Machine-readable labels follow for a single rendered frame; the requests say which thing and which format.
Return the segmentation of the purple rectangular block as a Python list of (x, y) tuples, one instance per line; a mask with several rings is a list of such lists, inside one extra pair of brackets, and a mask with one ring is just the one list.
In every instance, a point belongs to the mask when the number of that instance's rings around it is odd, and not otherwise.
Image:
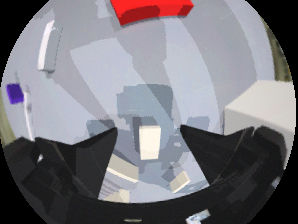
[(17, 104), (17, 101), (23, 103), (24, 101), (24, 93), (21, 92), (20, 84), (7, 85), (7, 92), (9, 96), (9, 101), (12, 101), (11, 104)]

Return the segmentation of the red rectangular block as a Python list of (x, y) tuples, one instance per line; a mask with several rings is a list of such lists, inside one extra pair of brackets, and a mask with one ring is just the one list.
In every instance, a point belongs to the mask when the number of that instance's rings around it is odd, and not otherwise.
[(190, 0), (109, 0), (121, 26), (140, 19), (162, 16), (189, 15), (194, 4)]

